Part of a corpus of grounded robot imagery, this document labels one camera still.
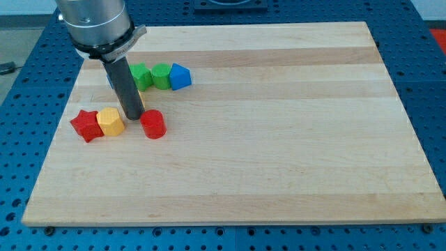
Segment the wooden cutting board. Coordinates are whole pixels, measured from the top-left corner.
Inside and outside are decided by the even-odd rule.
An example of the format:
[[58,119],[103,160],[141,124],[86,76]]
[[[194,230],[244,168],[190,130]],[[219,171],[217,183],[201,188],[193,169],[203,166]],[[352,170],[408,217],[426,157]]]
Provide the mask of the wooden cutting board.
[[364,22],[152,27],[130,63],[193,85],[143,93],[138,121],[86,144],[69,120],[119,107],[86,61],[29,200],[29,226],[446,221],[446,201]]

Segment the yellow block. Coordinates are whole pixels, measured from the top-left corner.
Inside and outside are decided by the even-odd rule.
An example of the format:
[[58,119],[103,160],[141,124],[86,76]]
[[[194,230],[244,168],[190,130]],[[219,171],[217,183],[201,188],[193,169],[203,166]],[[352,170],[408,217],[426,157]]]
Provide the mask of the yellow block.
[[105,136],[118,136],[125,129],[124,122],[116,108],[106,107],[96,114],[96,118]]

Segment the blue pentagonal block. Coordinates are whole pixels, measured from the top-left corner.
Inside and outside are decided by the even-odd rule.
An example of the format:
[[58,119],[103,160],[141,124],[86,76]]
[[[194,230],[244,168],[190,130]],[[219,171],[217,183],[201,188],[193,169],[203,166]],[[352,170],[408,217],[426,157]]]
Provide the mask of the blue pentagonal block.
[[172,65],[169,75],[172,90],[176,91],[192,84],[190,71],[186,67],[182,67],[177,63]]

